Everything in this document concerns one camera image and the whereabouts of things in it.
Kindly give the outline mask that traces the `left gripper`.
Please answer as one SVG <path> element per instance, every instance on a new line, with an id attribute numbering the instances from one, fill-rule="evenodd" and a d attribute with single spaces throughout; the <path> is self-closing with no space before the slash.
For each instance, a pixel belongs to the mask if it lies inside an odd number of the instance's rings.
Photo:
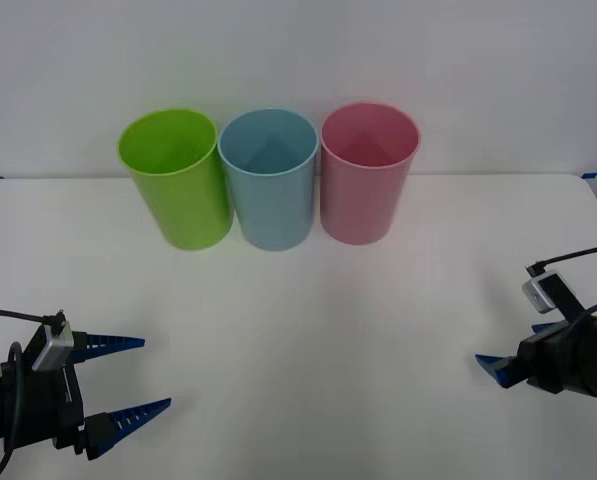
<path id="1" fill-rule="evenodd" d="M 16 449 L 51 440 L 57 449 L 74 447 L 76 455 L 85 453 L 92 461 L 153 420 L 171 406 L 172 399 L 102 412 L 84 418 L 83 399 L 75 366 L 106 355 L 142 348 L 145 340 L 136 337 L 73 333 L 74 347 L 67 363 L 58 370 L 28 371 L 24 377 L 22 418 L 15 439 L 11 423 L 15 394 L 13 365 L 1 365 L 0 385 L 3 399 L 2 432 L 4 444 Z"/>

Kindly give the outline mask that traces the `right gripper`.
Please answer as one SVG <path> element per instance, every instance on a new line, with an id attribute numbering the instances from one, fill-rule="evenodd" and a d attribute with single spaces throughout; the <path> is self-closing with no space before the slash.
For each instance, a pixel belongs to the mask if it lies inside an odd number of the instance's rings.
<path id="1" fill-rule="evenodd" d="M 565 340 L 569 323 L 562 320 L 531 328 L 533 334 L 520 342 L 517 356 L 476 354 L 476 362 L 504 389 L 527 379 L 528 385 L 548 393 L 570 391 L 585 395 L 586 387 L 573 369 L 571 345 Z"/>

